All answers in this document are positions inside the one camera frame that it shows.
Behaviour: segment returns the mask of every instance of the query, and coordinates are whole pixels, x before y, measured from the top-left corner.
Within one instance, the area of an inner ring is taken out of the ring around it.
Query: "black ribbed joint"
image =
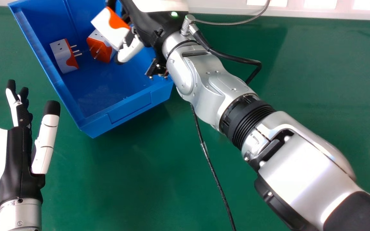
[[[239,150],[255,126],[275,110],[252,95],[239,97],[223,114],[220,130]]]

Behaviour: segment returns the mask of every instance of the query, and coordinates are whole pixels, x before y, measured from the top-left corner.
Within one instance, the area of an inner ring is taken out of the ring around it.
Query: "white wall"
[[[0,0],[0,6],[10,1],[12,0]],[[193,13],[245,15],[255,15],[265,2],[266,0],[188,0],[189,11]],[[271,0],[264,15],[370,20],[370,0]]]

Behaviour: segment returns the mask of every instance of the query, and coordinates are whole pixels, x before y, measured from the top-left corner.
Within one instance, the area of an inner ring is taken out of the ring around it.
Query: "robotic hand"
[[[0,231],[41,231],[41,189],[53,153],[60,104],[48,101],[45,105],[32,148],[28,88],[17,95],[15,81],[9,80],[5,93],[13,128],[0,128]]]
[[[291,230],[370,231],[370,194],[344,155],[225,70],[185,1],[119,1],[179,95],[242,152],[255,189]]]

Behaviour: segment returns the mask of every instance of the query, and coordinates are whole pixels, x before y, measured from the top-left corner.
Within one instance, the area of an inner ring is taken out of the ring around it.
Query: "green table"
[[[337,146],[370,192],[370,21],[262,17],[200,28],[219,50],[261,60],[253,89]],[[243,78],[251,72],[224,64]],[[0,127],[9,129],[7,79],[30,88],[35,124],[45,101],[59,100],[11,13],[0,8]],[[238,230],[287,230],[257,195],[256,174],[239,151],[208,125],[201,129]],[[63,110],[43,195],[45,230],[231,230],[189,104],[175,91],[97,139]]]

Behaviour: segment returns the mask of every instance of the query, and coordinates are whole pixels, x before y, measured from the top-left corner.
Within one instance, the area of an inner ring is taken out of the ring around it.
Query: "blue bin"
[[[94,60],[86,38],[105,0],[20,0],[9,4],[19,27],[78,128],[98,135],[169,99],[171,79],[145,76],[155,53],[145,48],[124,65]],[[50,43],[67,38],[83,55],[62,74]]]

